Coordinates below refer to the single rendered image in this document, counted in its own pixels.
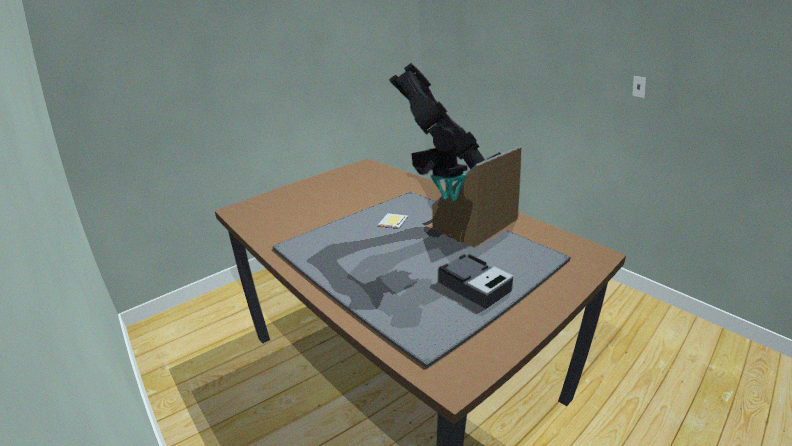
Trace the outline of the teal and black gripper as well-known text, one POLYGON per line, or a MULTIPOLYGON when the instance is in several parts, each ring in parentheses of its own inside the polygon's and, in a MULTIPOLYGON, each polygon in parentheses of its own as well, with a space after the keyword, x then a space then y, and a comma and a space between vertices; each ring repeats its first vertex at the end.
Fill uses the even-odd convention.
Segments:
POLYGON ((441 195, 442 195, 442 197, 444 199, 447 199, 449 194, 450 194, 450 197, 451 197, 452 201, 456 201, 457 197, 458 197, 458 194, 459 194, 459 191, 460 191, 460 188, 461 188, 461 186, 462 186, 462 184, 463 184, 463 182, 464 182, 464 180, 466 178, 466 174, 463 174, 463 171, 467 171, 468 168, 467 168, 467 165, 457 164, 456 146, 453 146, 452 149, 454 149, 455 167, 448 168, 448 169, 433 167, 432 168, 433 175, 431 175, 431 178, 434 181, 434 183, 437 186, 437 188, 439 189, 439 191, 440 191, 440 193, 441 193, 441 195), (437 176, 439 176, 439 177, 437 177, 437 176), (444 177, 444 178, 442 178, 442 177, 444 177), (440 179, 444 179, 444 181, 446 183, 447 187, 446 187, 445 192, 444 192, 444 190, 443 190, 443 188, 442 188, 442 186, 440 184, 440 181, 439 181, 440 179), (455 195, 454 195, 452 183, 453 183, 453 181, 457 181, 457 180, 458 180, 458 183, 457 183, 457 187, 456 187, 456 191, 455 191, 455 195))

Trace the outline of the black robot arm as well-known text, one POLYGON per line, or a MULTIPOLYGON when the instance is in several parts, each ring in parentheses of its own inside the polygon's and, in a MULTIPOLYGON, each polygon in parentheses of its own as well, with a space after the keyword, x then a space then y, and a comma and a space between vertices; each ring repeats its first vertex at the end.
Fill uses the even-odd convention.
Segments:
POLYGON ((429 131, 433 137, 433 144, 438 149, 433 148, 411 153, 412 165, 416 171, 421 175, 425 175, 433 167, 443 169, 455 167, 453 146, 456 146, 458 158, 464 159, 470 169, 476 164, 485 161, 477 149, 479 146, 472 133, 466 133, 463 128, 452 121, 446 114, 447 111, 444 106, 435 100, 429 89, 431 84, 426 77, 412 63, 404 69, 406 72, 399 77, 394 75, 389 81, 409 100, 410 109, 416 119, 416 123, 426 135, 429 131), (421 84, 422 89, 418 84, 421 84))

